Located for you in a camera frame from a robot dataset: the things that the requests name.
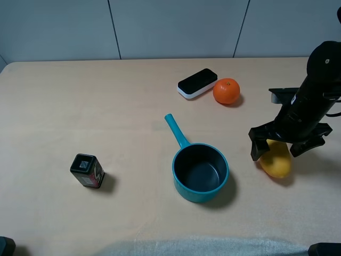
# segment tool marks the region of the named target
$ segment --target can lid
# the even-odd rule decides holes
[[[71,165],[70,172],[88,174],[96,160],[95,156],[78,154]]]

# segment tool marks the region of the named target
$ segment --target orange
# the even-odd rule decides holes
[[[213,96],[221,104],[232,104],[240,95],[239,84],[232,78],[220,79],[213,88]]]

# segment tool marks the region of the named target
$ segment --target gray wall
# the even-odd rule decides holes
[[[107,0],[0,0],[0,55],[7,63],[119,59]]]
[[[309,56],[341,41],[341,0],[251,0],[235,57]]]
[[[7,63],[308,56],[323,41],[341,41],[340,6],[341,0],[0,0],[0,55]]]
[[[248,0],[110,0],[123,59],[232,57]]]

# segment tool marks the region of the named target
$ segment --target yellow lemon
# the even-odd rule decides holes
[[[259,163],[263,170],[274,178],[285,178],[291,171],[291,157],[285,142],[266,140],[270,151],[264,153]]]

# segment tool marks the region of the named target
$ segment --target tin can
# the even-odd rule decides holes
[[[78,154],[75,157],[70,172],[84,187],[91,188],[99,188],[105,174],[97,158],[85,154]]]

